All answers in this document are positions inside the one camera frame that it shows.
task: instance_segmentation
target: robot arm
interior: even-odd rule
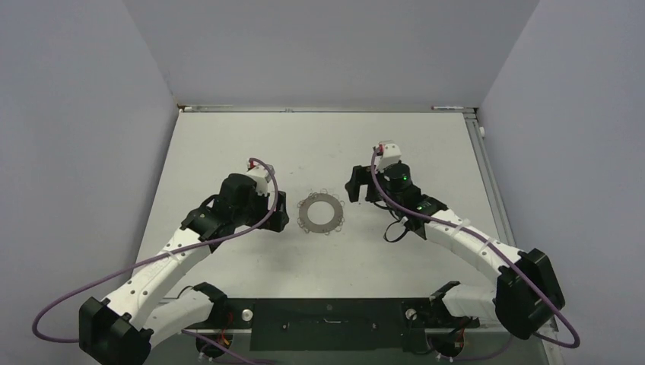
[[[468,220],[457,216],[444,203],[421,193],[412,182],[410,168],[401,162],[399,147],[393,142],[380,142],[375,150],[381,157],[376,164],[377,182],[389,198],[404,208],[454,225],[428,222],[395,209],[394,214],[405,222],[405,227],[424,240],[431,240],[458,255],[494,285],[494,289],[490,289],[451,281],[431,295],[433,306],[444,309],[453,317],[471,316],[499,321],[521,339],[530,337],[553,316],[526,282],[491,250],[491,245],[537,284],[558,309],[564,306],[560,285],[543,252],[534,249],[527,253],[492,239],[471,226]],[[367,185],[368,202],[382,200],[372,179],[371,167],[356,166],[350,181],[345,184],[350,202],[358,200],[362,185]],[[487,242],[482,242],[470,232],[477,233]]]
[[[188,213],[158,255],[167,257],[138,271],[101,301],[91,297],[79,312],[79,345],[103,365],[139,365],[150,350],[185,327],[206,320],[226,300],[217,288],[202,283],[172,303],[160,300],[201,260],[220,245],[211,244],[178,254],[173,250],[229,236],[237,227],[252,226],[268,213],[270,175],[261,166],[246,174],[232,173],[220,193]],[[276,192],[272,216],[259,228],[281,232],[288,223],[286,194]]]

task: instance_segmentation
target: purple cable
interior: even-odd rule
[[[143,260],[141,262],[135,263],[134,265],[130,265],[127,268],[122,268],[121,270],[118,270],[117,272],[114,272],[114,273],[112,273],[110,275],[107,275],[105,278],[101,278],[101,279],[99,279],[97,281],[93,281],[93,282],[91,282],[91,283],[89,283],[87,285],[84,285],[83,287],[79,287],[78,289],[73,290],[73,291],[63,295],[62,297],[54,300],[53,302],[48,304],[45,308],[43,308],[43,310],[38,312],[38,314],[36,315],[36,318],[33,320],[33,323],[31,324],[32,333],[36,337],[38,337],[38,338],[40,338],[41,340],[44,340],[44,341],[55,342],[55,343],[58,343],[58,344],[75,344],[75,343],[78,343],[78,338],[57,338],[57,337],[51,337],[51,336],[45,335],[45,334],[43,334],[42,332],[40,332],[38,330],[38,323],[43,318],[43,316],[45,316],[45,314],[47,314],[47,312],[49,312],[53,307],[58,306],[61,302],[64,302],[65,300],[67,300],[67,299],[69,299],[69,298],[71,298],[71,297],[73,297],[73,296],[75,296],[77,294],[83,293],[86,290],[89,290],[89,289],[91,289],[93,287],[96,287],[99,284],[102,284],[102,283],[104,283],[106,281],[114,279],[119,275],[125,274],[128,271],[132,271],[132,270],[134,270],[136,268],[142,267],[143,265],[147,265],[147,264],[150,264],[152,262],[159,261],[161,259],[165,259],[166,257],[170,256],[171,254],[176,255],[178,253],[186,252],[186,251],[189,251],[191,249],[197,249],[199,247],[208,246],[208,245],[211,245],[213,243],[221,243],[221,242],[224,242],[226,240],[231,240],[233,238],[243,236],[243,235],[247,234],[248,232],[251,232],[252,230],[256,230],[257,228],[261,227],[271,217],[271,214],[273,214],[273,211],[275,210],[275,207],[278,204],[278,183],[275,181],[275,176],[274,176],[274,174],[272,172],[272,169],[266,163],[258,160],[257,158],[250,158],[249,161],[259,163],[262,167],[265,168],[265,170],[268,171],[268,174],[271,177],[271,181],[273,182],[273,189],[275,190],[275,198],[273,199],[273,205],[268,210],[268,213],[264,216],[264,218],[261,219],[258,223],[252,225],[249,228],[246,228],[245,230],[242,230],[242,231],[237,232],[237,233],[233,233],[230,236],[217,238],[215,240],[195,243],[195,244],[192,244],[192,245],[182,247],[180,249],[174,249],[174,250],[170,251],[170,253],[162,253],[160,255],[150,257],[149,259],[145,259],[145,260]]]
[[[506,352],[506,350],[508,350],[510,348],[510,344],[512,342],[513,342],[513,336],[511,335],[511,336],[508,337],[508,341],[506,341],[506,344],[502,348],[500,348],[499,350],[497,350],[495,352],[491,352],[488,355],[471,356],[471,357],[448,357],[448,356],[440,354],[440,356],[444,360],[450,360],[452,358],[454,362],[457,362],[457,361],[484,361],[484,360],[490,360],[493,357],[497,357],[497,356],[503,354],[504,352]],[[434,349],[432,347],[428,348],[428,351],[433,351],[433,350]]]
[[[441,219],[438,219],[438,218],[435,218],[435,217],[430,217],[430,216],[425,215],[425,214],[417,213],[416,211],[411,211],[410,209],[402,207],[401,205],[399,205],[396,202],[394,202],[383,191],[383,188],[381,187],[381,185],[379,184],[379,180],[377,179],[377,168],[376,168],[376,165],[375,165],[376,160],[377,160],[377,152],[378,152],[378,149],[375,149],[374,152],[372,153],[372,161],[371,161],[371,165],[370,165],[371,174],[372,174],[372,181],[374,181],[374,185],[376,186],[377,191],[381,195],[381,198],[383,198],[383,200],[385,200],[385,202],[388,203],[388,205],[398,209],[399,211],[401,211],[403,213],[406,213],[406,214],[411,215],[413,217],[418,217],[418,218],[421,218],[421,219],[425,219],[426,221],[435,222],[435,223],[442,224],[444,226],[448,226],[448,227],[452,227],[452,228],[455,228],[455,227],[458,226],[457,224],[454,224],[454,223],[449,222],[449,221],[444,221],[444,220],[441,220]],[[473,237],[477,238],[478,240],[482,241],[484,244],[486,244],[488,242],[488,240],[485,237],[483,237],[481,234],[475,232],[474,230],[470,230],[470,229],[464,227],[464,228],[462,228],[462,232],[466,232],[466,233],[470,234],[471,236],[473,236]],[[504,255],[497,247],[495,247],[495,245],[488,245],[488,248],[490,248],[491,251],[495,252],[495,254],[497,256],[499,256],[500,259],[502,259],[502,261],[504,261],[511,269],[513,269],[513,271],[516,274],[519,275],[520,278],[522,278],[522,280],[524,280],[526,282],[527,285],[529,285],[531,290],[533,290],[536,294],[538,294],[538,297],[540,297],[542,302],[544,302],[548,306],[548,308],[553,312],[553,314],[555,314],[555,316],[558,317],[562,321],[562,324],[564,324],[564,326],[567,327],[569,332],[571,332],[571,335],[574,337],[574,342],[568,344],[566,342],[558,341],[558,340],[556,340],[554,338],[546,337],[546,336],[541,335],[541,334],[539,334],[537,332],[534,332],[533,335],[535,337],[537,337],[537,338],[540,338],[540,339],[542,339],[544,341],[547,341],[547,342],[551,342],[552,344],[556,344],[556,345],[561,346],[563,348],[578,348],[580,346],[580,336],[578,335],[578,332],[573,327],[573,325],[571,325],[571,323],[566,318],[564,318],[564,315],[560,312],[560,310],[558,310],[558,308],[546,297],[546,295],[544,293],[542,293],[540,288],[538,288],[537,285],[535,285],[535,283],[533,283],[533,281],[531,281],[531,279],[529,279],[529,277],[527,277],[522,272],[522,270],[520,270],[512,261],[510,261],[510,259],[508,257],[506,257],[506,255]]]
[[[238,355],[238,354],[234,353],[233,351],[227,349],[225,346],[222,346],[221,344],[217,343],[216,341],[211,340],[210,338],[208,338],[208,337],[206,337],[204,335],[200,335],[197,332],[186,331],[185,329],[183,329],[182,333],[184,335],[199,338],[200,340],[206,342],[207,344],[212,344],[216,348],[219,348],[220,350],[222,350],[225,354],[229,354],[230,356],[235,357],[236,359],[241,361],[241,362],[230,362],[230,361],[234,361],[234,360],[220,360],[220,361],[216,361],[216,362],[221,362],[221,363],[247,363],[249,365],[257,365],[257,364],[260,364],[260,363],[267,363],[269,365],[272,365],[272,364],[275,363],[274,361],[271,361],[271,360],[249,360],[249,359],[247,359],[247,358],[245,358],[245,357],[243,357],[241,355]]]
[[[189,334],[190,334],[190,335],[193,335],[193,334],[197,334],[197,333],[196,333],[196,332],[190,332]],[[199,350],[199,353],[200,353],[200,354],[204,354],[204,351],[208,348],[208,346],[214,346],[214,345],[213,345],[213,342],[208,341],[208,343],[207,343],[207,344],[205,344],[204,346],[202,346],[202,349],[201,349],[201,350]],[[266,365],[274,365],[274,364],[276,364],[276,363],[277,363],[277,361],[274,361],[274,360],[267,360],[267,359],[251,359],[250,361],[251,361],[251,362],[253,362],[253,363],[263,363],[263,364],[266,364]],[[214,359],[213,359],[213,362],[214,362],[214,363],[232,363],[232,364],[245,363],[245,362],[244,362],[244,361],[242,361],[242,360],[226,360],[226,359],[220,359],[219,357],[214,358]]]

